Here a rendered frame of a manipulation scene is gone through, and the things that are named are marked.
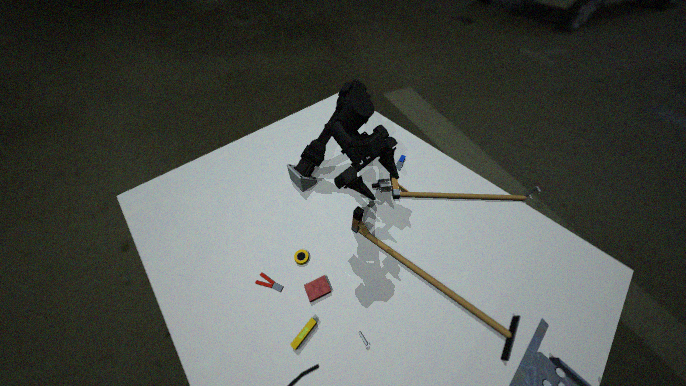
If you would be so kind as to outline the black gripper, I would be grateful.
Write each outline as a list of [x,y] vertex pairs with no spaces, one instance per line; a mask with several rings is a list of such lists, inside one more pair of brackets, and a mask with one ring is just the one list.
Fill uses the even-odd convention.
[[[351,166],[347,168],[345,171],[343,171],[341,174],[339,174],[335,179],[334,183],[338,187],[338,189],[342,188],[350,188],[353,189],[364,196],[370,198],[371,200],[375,200],[375,196],[373,193],[369,190],[369,188],[365,185],[365,183],[362,180],[362,176],[357,176],[357,173],[362,170],[365,166],[367,166],[370,162],[372,162],[375,158],[380,157],[378,161],[384,166],[384,168],[395,178],[399,179],[398,171],[395,165],[394,161],[394,152],[396,150],[396,147],[393,148],[397,143],[397,141],[393,137],[388,137],[385,139],[387,146],[382,148],[378,154],[375,156],[370,156],[369,159],[367,159],[369,156],[365,156],[365,158],[361,159],[360,157],[358,158],[354,152],[354,149],[352,147],[352,141],[355,139],[357,142],[360,141],[363,137],[359,132],[354,133],[352,136],[350,136],[348,139],[346,139],[340,147],[342,148],[341,153],[346,154],[348,158],[352,161]],[[351,143],[352,142],[352,143]],[[366,158],[367,157],[367,158]],[[364,162],[360,165],[361,162]]]

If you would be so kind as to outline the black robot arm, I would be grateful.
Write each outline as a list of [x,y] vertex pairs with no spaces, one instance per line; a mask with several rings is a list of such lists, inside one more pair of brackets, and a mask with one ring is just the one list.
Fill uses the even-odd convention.
[[[359,80],[346,82],[338,94],[336,110],[331,116],[320,136],[307,145],[300,157],[302,157],[296,167],[302,176],[311,176],[315,166],[319,167],[324,160],[326,144],[331,136],[339,146],[365,123],[374,113],[374,105],[370,100],[371,96],[366,93],[366,86]],[[366,132],[361,134],[360,141],[355,139],[351,142],[356,156],[361,159],[365,156],[375,156],[379,151],[387,146],[385,139],[389,137],[388,131],[383,125],[378,125],[373,129],[373,133],[368,135]],[[305,154],[305,155],[304,155]]]

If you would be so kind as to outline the yellow tape roll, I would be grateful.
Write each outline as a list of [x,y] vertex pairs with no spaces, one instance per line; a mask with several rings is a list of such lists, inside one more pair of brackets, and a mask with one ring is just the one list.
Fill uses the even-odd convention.
[[298,250],[294,255],[294,259],[297,264],[304,265],[308,262],[309,255],[306,250]]

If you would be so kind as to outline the black bent rod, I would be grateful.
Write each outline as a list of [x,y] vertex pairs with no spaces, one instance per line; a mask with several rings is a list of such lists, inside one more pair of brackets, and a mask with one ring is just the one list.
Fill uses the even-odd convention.
[[319,367],[319,366],[318,366],[318,364],[317,364],[317,365],[315,365],[315,366],[313,366],[313,367],[311,367],[311,368],[309,368],[309,369],[303,371],[303,372],[302,372],[301,374],[299,374],[298,377],[297,377],[292,383],[290,383],[288,386],[293,386],[295,383],[297,383],[297,382],[303,377],[303,375],[305,375],[305,374],[307,374],[307,373],[309,373],[309,372],[315,370],[315,369],[318,368],[318,367]]

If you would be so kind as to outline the red-handled pliers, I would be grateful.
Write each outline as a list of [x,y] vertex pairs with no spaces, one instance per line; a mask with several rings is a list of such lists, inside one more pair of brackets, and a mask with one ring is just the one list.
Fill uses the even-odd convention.
[[256,280],[256,282],[255,282],[256,284],[263,285],[263,286],[266,286],[266,287],[270,287],[270,288],[276,289],[276,290],[278,290],[278,291],[280,291],[280,292],[282,291],[283,286],[281,286],[281,285],[275,283],[273,280],[271,280],[269,277],[267,277],[267,276],[266,276],[265,274],[263,274],[263,273],[261,273],[260,275],[261,275],[263,278],[265,278],[267,281],[269,281],[271,284],[265,283],[265,282],[261,282],[261,281],[258,281],[258,280]]

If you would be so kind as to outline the red rectangular block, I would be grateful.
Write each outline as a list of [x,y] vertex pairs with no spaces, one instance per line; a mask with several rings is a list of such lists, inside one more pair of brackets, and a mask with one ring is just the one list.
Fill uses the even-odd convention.
[[310,302],[331,292],[325,275],[305,284],[304,287]]

